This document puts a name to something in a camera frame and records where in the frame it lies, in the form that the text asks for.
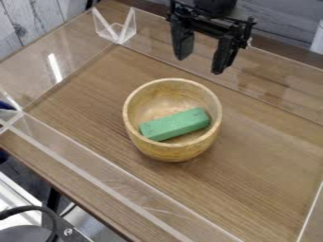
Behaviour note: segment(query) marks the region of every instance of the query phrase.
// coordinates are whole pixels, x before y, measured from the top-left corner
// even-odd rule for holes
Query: clear acrylic enclosure
[[[241,50],[233,66],[224,74],[214,76],[210,73],[210,62],[216,45],[213,39],[196,34],[194,53],[186,60],[178,61],[173,56],[169,24],[162,17],[134,8],[120,10],[102,7],[85,12],[0,64],[0,99],[16,108],[16,111],[0,112],[1,134],[13,133],[18,136],[38,152],[45,153],[57,163],[73,170],[142,220],[160,228],[177,241],[230,242],[242,241],[242,239],[226,232],[214,221],[169,194],[164,194],[153,185],[141,181],[89,147],[81,145],[74,137],[62,134],[50,127],[50,124],[37,120],[28,113],[28,108],[38,102],[41,96],[50,95],[57,87],[68,83],[69,77],[81,74],[81,70],[101,54],[108,55],[109,48],[118,46],[252,96],[301,118],[323,124],[321,70],[260,49],[249,48]],[[291,144],[296,144],[296,140],[289,137],[284,136],[281,139],[288,139]],[[316,159],[321,155],[321,147],[307,143],[305,138],[299,142],[305,143],[304,147],[308,147]],[[268,165],[265,171],[279,174],[277,167]],[[320,241],[321,238],[319,227],[323,224],[320,209],[323,196],[321,189],[316,187],[317,182],[320,181],[309,183],[311,189],[317,192],[316,196],[315,193],[308,192],[308,203],[301,208],[301,211],[305,211],[304,223],[299,226],[296,236],[296,241],[301,242]],[[268,193],[275,192],[268,187],[265,189]]]

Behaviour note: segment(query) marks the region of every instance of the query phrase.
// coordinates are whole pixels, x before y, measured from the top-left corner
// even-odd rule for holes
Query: wooden table
[[[120,19],[126,14],[126,7],[113,1],[101,2],[98,9],[101,12],[114,9]],[[244,55],[249,61],[261,62],[256,52]],[[297,65],[280,60],[283,69],[293,64]],[[237,72],[234,68],[225,74],[228,77]],[[319,74],[311,76],[311,68],[301,68],[307,79],[296,79],[296,86],[301,88],[308,83],[311,93],[305,96],[317,96],[319,102],[321,89],[316,88],[321,87],[323,79],[319,83]],[[269,82],[263,76],[265,67],[257,71],[256,74],[250,70],[248,75],[264,88]],[[201,83],[214,92],[222,105],[222,125],[216,143],[204,154],[181,164],[162,164],[142,155],[128,140],[122,124],[121,110],[129,93],[148,81],[166,77]],[[277,89],[269,91],[281,95]],[[25,112],[241,240],[296,240],[323,174],[323,129],[311,120],[120,45],[105,49]],[[81,208],[128,239],[177,241],[14,133],[6,131],[0,144]],[[90,161],[74,161],[104,182],[104,165],[90,166],[88,163]]]

